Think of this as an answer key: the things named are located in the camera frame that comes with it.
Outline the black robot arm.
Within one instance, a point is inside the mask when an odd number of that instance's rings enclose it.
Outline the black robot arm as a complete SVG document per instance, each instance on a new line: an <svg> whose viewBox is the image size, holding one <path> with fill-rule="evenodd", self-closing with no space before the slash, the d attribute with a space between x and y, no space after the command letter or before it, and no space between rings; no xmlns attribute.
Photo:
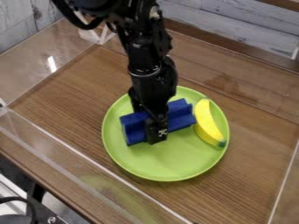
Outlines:
<svg viewBox="0 0 299 224"><path fill-rule="evenodd" d="M81 30L101 23L117 35L128 57L134 112L146 112L144 136L149 144L166 139L168 101L176 94L177 72L168 52L172 36L156 0L52 0L62 16Z"/></svg>

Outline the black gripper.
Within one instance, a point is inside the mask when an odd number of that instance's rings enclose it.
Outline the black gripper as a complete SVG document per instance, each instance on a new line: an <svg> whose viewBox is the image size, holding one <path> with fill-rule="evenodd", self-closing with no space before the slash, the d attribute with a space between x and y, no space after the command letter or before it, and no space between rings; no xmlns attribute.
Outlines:
<svg viewBox="0 0 299 224"><path fill-rule="evenodd" d="M150 72L128 68L132 86L128 96L134 112L146 111L144 119L145 141L157 144L168 135L166 102L176 94L177 71L173 60L165 56L160 66Z"/></svg>

